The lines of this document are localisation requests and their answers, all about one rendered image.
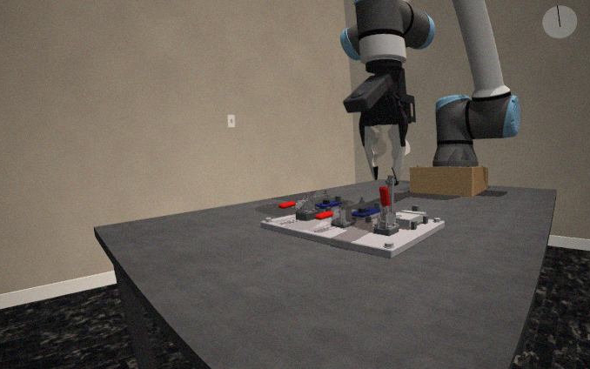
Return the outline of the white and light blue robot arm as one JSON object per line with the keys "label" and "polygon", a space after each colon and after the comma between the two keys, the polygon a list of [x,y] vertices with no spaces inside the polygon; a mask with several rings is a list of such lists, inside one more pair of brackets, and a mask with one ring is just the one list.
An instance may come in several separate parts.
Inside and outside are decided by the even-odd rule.
{"label": "white and light blue robot arm", "polygon": [[[427,47],[435,35],[434,22],[411,1],[355,0],[357,23],[340,36],[345,54],[364,65],[377,59],[403,64],[406,47]],[[436,102],[437,150],[432,167],[479,167],[473,139],[516,136],[520,103],[504,85],[485,0],[453,0],[453,6],[475,91],[472,100],[455,95]],[[343,101],[346,111],[369,111],[392,85],[389,73],[369,76]]]}

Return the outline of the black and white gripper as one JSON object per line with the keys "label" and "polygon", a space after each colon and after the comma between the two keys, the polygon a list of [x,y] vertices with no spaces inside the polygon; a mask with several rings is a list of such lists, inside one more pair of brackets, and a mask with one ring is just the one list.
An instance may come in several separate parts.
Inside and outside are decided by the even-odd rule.
{"label": "black and white gripper", "polygon": [[[377,158],[386,153],[386,142],[382,139],[381,125],[392,124],[387,133],[392,142],[392,171],[396,181],[399,181],[405,156],[411,150],[409,143],[406,141],[408,124],[416,123],[414,96],[406,94],[405,69],[402,70],[402,63],[399,60],[372,60],[365,64],[365,70],[369,73],[375,73],[375,75],[389,73],[393,85],[369,111],[361,112],[359,133],[362,145],[365,149],[373,179],[377,180],[379,168]],[[411,116],[410,103],[412,103],[413,107],[413,116]]]}

